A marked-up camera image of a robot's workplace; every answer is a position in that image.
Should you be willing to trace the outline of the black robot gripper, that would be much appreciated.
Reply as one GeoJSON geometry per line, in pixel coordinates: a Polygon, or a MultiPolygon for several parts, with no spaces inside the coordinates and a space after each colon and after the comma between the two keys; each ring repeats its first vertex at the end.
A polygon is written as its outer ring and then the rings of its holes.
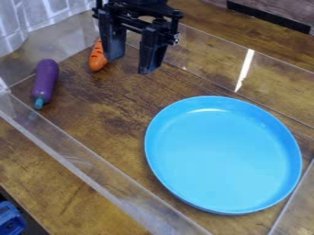
{"type": "Polygon", "coordinates": [[[93,18],[107,60],[113,62],[124,57],[128,29],[141,34],[139,73],[151,73],[163,62],[167,44],[179,42],[183,12],[168,6],[168,0],[95,1],[93,18]]]}

